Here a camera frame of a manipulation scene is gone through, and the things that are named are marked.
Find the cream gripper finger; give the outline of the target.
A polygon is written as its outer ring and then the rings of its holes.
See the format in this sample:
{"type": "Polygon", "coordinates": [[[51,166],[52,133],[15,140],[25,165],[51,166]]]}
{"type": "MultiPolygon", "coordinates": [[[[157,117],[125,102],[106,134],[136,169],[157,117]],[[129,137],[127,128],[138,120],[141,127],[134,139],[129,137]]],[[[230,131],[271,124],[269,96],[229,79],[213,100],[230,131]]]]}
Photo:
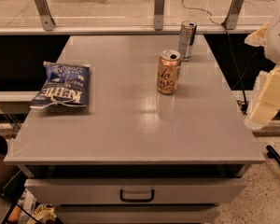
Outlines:
{"type": "Polygon", "coordinates": [[[266,36],[270,23],[266,22],[245,38],[245,43],[252,47],[264,47],[266,45],[266,36]]]}
{"type": "Polygon", "coordinates": [[[250,130],[268,125],[280,110],[280,64],[270,72],[260,71],[244,124],[250,130]]]}

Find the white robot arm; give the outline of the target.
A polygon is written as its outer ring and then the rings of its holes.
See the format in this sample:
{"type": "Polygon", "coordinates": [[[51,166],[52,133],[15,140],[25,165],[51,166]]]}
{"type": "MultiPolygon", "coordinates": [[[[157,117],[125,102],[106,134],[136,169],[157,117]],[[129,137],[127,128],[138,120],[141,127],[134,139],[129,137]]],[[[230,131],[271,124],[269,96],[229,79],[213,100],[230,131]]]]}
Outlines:
{"type": "Polygon", "coordinates": [[[260,130],[280,111],[280,10],[245,39],[247,45],[263,47],[265,58],[274,62],[269,72],[260,71],[245,116],[245,126],[260,130]]]}

